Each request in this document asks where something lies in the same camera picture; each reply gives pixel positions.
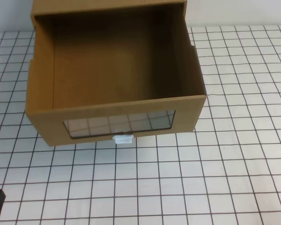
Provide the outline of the brown shoebox drawer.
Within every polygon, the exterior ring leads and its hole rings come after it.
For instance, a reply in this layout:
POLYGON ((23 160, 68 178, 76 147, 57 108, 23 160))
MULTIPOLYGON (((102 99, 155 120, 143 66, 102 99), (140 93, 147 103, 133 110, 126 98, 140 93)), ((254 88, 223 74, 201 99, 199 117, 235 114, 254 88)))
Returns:
POLYGON ((192 132, 207 98, 178 4, 37 16, 27 117, 50 146, 192 132))

